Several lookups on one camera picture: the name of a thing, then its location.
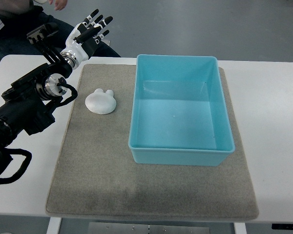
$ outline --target light blue container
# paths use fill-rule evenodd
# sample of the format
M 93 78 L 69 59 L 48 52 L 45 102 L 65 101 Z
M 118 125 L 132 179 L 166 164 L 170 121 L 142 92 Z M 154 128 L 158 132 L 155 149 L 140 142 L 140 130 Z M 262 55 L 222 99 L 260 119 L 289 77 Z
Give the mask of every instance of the light blue container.
M 217 59 L 139 55 L 128 145 L 137 163 L 217 166 L 232 154 Z

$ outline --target robotic hand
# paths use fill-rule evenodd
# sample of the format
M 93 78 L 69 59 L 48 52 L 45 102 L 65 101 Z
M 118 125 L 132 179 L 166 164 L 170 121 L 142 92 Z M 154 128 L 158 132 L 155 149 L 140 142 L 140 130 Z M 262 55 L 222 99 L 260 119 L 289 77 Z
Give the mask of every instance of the robotic hand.
M 100 41 L 109 33 L 106 30 L 97 36 L 113 20 L 111 16 L 102 20 L 102 15 L 94 20 L 93 17 L 98 12 L 98 9 L 95 10 L 82 23 L 77 24 L 66 40 L 66 48 L 62 50 L 61 55 L 73 69 L 76 69 L 82 61 L 88 60 L 98 48 Z
M 111 21 L 112 17 L 102 20 L 91 15 L 78 24 L 66 40 L 66 48 L 59 53 L 47 41 L 58 27 L 47 23 L 27 34 L 27 39 L 46 57 L 50 64 L 42 64 L 33 71 L 11 84 L 11 88 L 2 94 L 5 104 L 0 107 L 0 175 L 13 160 L 11 155 L 24 155 L 25 160 L 19 170 L 10 178 L 0 178 L 0 184 L 18 180 L 27 169 L 31 153 L 22 149 L 7 149 L 17 135 L 25 130 L 29 135 L 42 132 L 55 122 L 53 111 L 77 97 L 74 87 L 65 79 L 70 76 L 82 61 L 89 59 L 99 42 L 108 34 L 108 30 L 97 35 Z M 71 97 L 63 100 L 67 89 Z

